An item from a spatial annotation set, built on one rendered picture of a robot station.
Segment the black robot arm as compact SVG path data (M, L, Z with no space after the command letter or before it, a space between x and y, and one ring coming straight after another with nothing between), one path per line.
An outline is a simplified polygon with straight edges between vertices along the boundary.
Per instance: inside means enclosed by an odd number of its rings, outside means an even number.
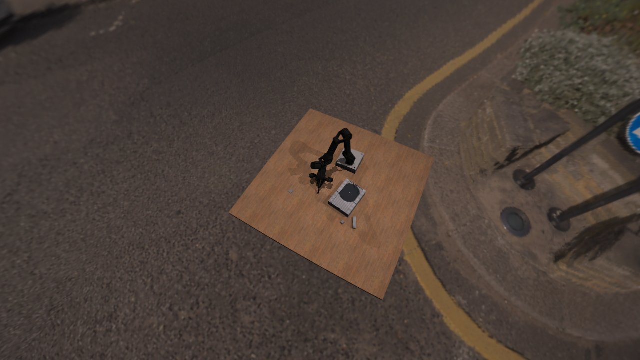
M339 140L339 137L341 135L343 139ZM345 163L348 164L349 166L353 166L356 157L351 152L351 140L352 140L352 133L350 133L348 129L342 129L341 131L339 131L337 136L333 138L333 142L331 143L328 152L325 153L321 158L318 158L318 161L311 162L311 165L310 165L311 169L327 170L327 166L329 166L333 162L333 159L334 159L333 155L336 152L338 145L343 142L344 142L345 151L343 151L342 154L346 159ZM326 174L318 171L316 179L320 181L322 181L323 179L325 180Z

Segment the dark grey round disc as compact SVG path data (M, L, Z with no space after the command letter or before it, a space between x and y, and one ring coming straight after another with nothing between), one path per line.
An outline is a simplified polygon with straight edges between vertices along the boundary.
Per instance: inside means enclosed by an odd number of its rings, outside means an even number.
M361 191L354 184L348 183L339 194L340 197L346 202L355 202L355 200L361 194Z

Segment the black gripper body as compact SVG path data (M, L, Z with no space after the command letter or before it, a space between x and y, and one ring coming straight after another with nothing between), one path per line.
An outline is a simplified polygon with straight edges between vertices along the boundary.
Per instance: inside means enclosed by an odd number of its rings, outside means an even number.
M318 171L320 171L320 173L324 173L324 174L326 174L326 170L318 170ZM314 174L314 173L311 173L311 174L309 175L309 178L313 178L313 177L317 180L317 178L316 178L316 177L317 177L317 175L316 175L316 174ZM322 182L326 182L326 181L327 181L327 182L329 182L329 183L332 183L332 182L333 182L333 180L334 180L333 178L328 177L328 178L325 178L325 179L323 178L323 179L322 179Z

